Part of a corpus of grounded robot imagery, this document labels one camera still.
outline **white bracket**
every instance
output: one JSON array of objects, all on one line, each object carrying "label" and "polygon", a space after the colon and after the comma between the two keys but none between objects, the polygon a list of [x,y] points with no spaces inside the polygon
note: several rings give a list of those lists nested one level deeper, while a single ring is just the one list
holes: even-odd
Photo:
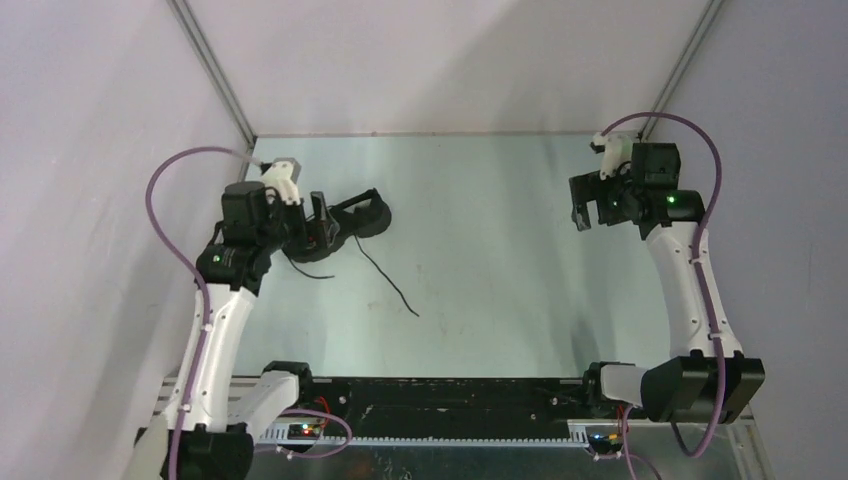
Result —
[{"label": "white bracket", "polygon": [[265,372],[259,383],[231,407],[227,424],[247,424],[254,442],[280,413],[297,402],[300,395],[297,375],[289,372]]},{"label": "white bracket", "polygon": [[271,164],[259,180],[279,192],[286,205],[300,205],[300,191],[297,178],[300,176],[300,164],[293,158],[278,158]]},{"label": "white bracket", "polygon": [[604,147],[604,158],[601,160],[601,180],[614,177],[618,168],[629,162],[633,155],[633,139],[623,133],[613,133],[603,136],[596,133],[592,144]]}]

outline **table surface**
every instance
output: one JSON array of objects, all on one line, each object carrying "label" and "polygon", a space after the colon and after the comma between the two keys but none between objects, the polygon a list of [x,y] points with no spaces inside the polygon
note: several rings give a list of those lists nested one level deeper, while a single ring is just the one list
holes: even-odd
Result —
[{"label": "table surface", "polygon": [[[389,229],[297,273],[275,254],[236,374],[272,360],[326,376],[579,376],[593,361],[668,359],[668,316],[635,226],[577,232],[568,179],[596,170],[588,135],[260,138],[294,157],[301,194],[376,187]],[[258,169],[248,178],[258,178]]]}]

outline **black cable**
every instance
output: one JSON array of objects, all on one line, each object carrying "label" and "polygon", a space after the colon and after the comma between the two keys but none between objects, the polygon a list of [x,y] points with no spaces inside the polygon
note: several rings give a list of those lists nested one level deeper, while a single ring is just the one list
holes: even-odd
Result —
[{"label": "black cable", "polygon": [[326,276],[321,276],[321,275],[310,275],[310,274],[308,274],[308,273],[304,272],[303,270],[301,270],[300,268],[298,268],[298,266],[297,266],[297,265],[295,265],[294,260],[292,260],[290,256],[286,255],[286,258],[288,258],[288,259],[289,259],[289,263],[291,263],[291,264],[292,264],[292,268],[294,268],[295,270],[297,270],[298,272],[300,272],[300,274],[301,274],[301,275],[303,275],[303,276],[304,276],[304,277],[306,277],[306,278],[311,278],[311,279],[313,279],[313,280],[329,280],[329,279],[331,279],[331,278],[336,278],[336,276],[335,276],[335,275],[326,275]]},{"label": "black cable", "polygon": [[400,295],[400,299],[403,300],[404,305],[406,305],[406,309],[409,310],[416,317],[421,317],[421,315],[418,315],[418,313],[416,313],[415,310],[413,310],[412,307],[409,306],[409,302],[406,301],[406,297],[404,297],[403,292],[401,292],[400,289],[397,288],[395,282],[393,282],[392,279],[389,278],[388,275],[386,275],[386,272],[384,272],[383,269],[380,268],[379,265],[377,265],[377,262],[375,262],[373,258],[371,258],[370,256],[368,256],[367,253],[365,253],[365,250],[362,249],[362,244],[359,243],[359,237],[356,234],[353,234],[353,238],[356,240],[356,246],[359,247],[359,251],[362,252],[363,255],[365,255],[365,258],[371,261],[371,264],[373,264],[374,268],[376,268],[377,271],[380,272],[380,275],[382,275],[383,278],[385,278],[389,282],[389,284],[391,284],[392,288],[394,288],[395,291],[398,292],[398,295]]}]

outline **black object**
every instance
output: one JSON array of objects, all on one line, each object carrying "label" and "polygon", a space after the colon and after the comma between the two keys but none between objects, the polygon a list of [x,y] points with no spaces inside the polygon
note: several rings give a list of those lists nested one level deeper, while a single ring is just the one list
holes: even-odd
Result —
[{"label": "black object", "polygon": [[[718,364],[701,351],[675,357],[642,377],[643,409],[654,422],[707,423],[715,406]],[[763,362],[736,352],[725,359],[727,387],[719,423],[731,423],[765,381]]]},{"label": "black object", "polygon": [[624,448],[623,443],[612,442],[608,436],[589,435],[586,440],[589,442],[592,453],[599,455],[618,453]]},{"label": "black object", "polygon": [[[253,437],[246,431],[244,423],[227,427],[226,432],[208,433],[203,426],[180,434],[177,456],[177,478],[179,480],[243,480],[253,462]],[[141,428],[136,441],[146,429]],[[168,452],[171,448],[173,430],[168,432]],[[168,480],[168,461],[160,472]]]},{"label": "black object", "polygon": [[302,205],[285,204],[262,182],[228,185],[221,196],[223,219],[197,258],[203,279],[258,295],[277,250],[292,261],[314,262],[337,251],[350,235],[372,237],[391,224],[391,210],[376,189],[329,208],[323,193],[312,192],[311,199],[315,215],[307,220]]},{"label": "black object", "polygon": [[268,372],[289,372],[297,375],[297,384],[300,387],[298,403],[306,402],[313,398],[311,392],[312,370],[310,370],[308,363],[275,360],[262,369],[262,373]]},{"label": "black object", "polygon": [[679,177],[680,153],[675,144],[633,144],[631,161],[621,165],[616,175],[602,180],[600,171],[595,171],[569,179],[571,219],[579,231],[591,228],[588,203],[594,201],[598,223],[612,226],[630,220],[639,226],[642,240],[657,225],[700,222],[704,216],[701,196],[678,190]]},{"label": "black object", "polygon": [[[287,223],[297,212],[262,182],[228,185],[221,210],[224,218],[215,224],[197,269],[207,283],[229,284],[233,291],[244,287],[258,295],[262,276],[271,268],[271,254],[289,238]],[[219,235],[222,241],[216,243]]]},{"label": "black object", "polygon": [[[315,377],[308,388],[308,397],[324,397],[357,437],[568,438],[569,419],[612,420],[623,405],[587,405],[580,379]],[[325,432],[344,436],[332,422]]]},{"label": "black object", "polygon": [[311,198],[315,213],[305,222],[305,241],[283,247],[285,254],[298,263],[323,260],[342,248],[351,235],[373,237],[392,223],[389,206],[374,188],[332,207],[327,206],[321,192],[312,192]]}]

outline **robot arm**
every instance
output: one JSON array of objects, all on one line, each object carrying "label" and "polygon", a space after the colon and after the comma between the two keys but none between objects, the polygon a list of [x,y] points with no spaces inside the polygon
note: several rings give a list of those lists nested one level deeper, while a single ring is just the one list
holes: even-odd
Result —
[{"label": "robot arm", "polygon": [[282,249],[294,261],[324,258],[346,236],[376,235],[391,221],[374,189],[334,207],[326,206],[321,192],[312,192],[315,216],[307,220],[296,183],[300,165],[278,159],[263,164],[262,172],[259,181],[227,186],[221,197],[223,220],[196,262],[209,291],[211,321],[204,322],[198,290],[188,345],[162,411],[169,438],[180,431],[179,471],[200,478],[244,478],[254,443],[298,402],[304,388],[302,372],[270,369],[248,394],[229,402],[236,351],[271,255]]},{"label": "robot arm", "polygon": [[601,169],[573,177],[569,184],[578,230],[591,228],[587,204],[595,201],[598,222],[632,221],[639,227],[657,272],[669,318],[669,361],[652,369],[635,365],[593,364],[584,380],[589,398],[619,400],[645,410],[657,422],[705,423],[715,405],[717,359],[694,262],[700,262],[721,327],[727,371],[722,423],[732,422],[762,384],[759,359],[746,358],[721,304],[704,231],[697,260],[692,242],[704,215],[700,195],[677,188],[680,156],[674,144],[634,144],[621,135],[596,136]]}]

